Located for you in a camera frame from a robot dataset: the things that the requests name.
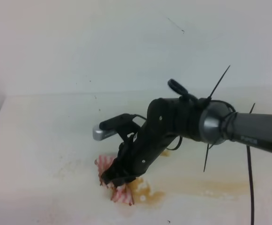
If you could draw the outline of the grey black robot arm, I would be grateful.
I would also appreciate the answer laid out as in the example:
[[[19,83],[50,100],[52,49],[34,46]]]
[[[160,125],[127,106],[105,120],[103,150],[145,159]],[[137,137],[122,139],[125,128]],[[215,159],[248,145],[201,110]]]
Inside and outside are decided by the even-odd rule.
[[[222,101],[158,98],[149,104],[142,126],[133,119],[125,113],[99,125],[101,131],[115,131],[123,140],[101,175],[105,184],[118,187],[143,175],[178,136],[210,145],[229,140],[272,153],[272,115],[234,112]]]

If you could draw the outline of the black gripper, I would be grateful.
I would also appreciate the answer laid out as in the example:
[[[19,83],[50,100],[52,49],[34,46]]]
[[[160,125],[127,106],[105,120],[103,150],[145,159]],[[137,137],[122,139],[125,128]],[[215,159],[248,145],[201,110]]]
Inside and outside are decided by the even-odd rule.
[[[119,187],[144,174],[161,152],[177,137],[198,140],[196,101],[158,98],[147,109],[147,120],[112,164],[101,174],[104,184]]]

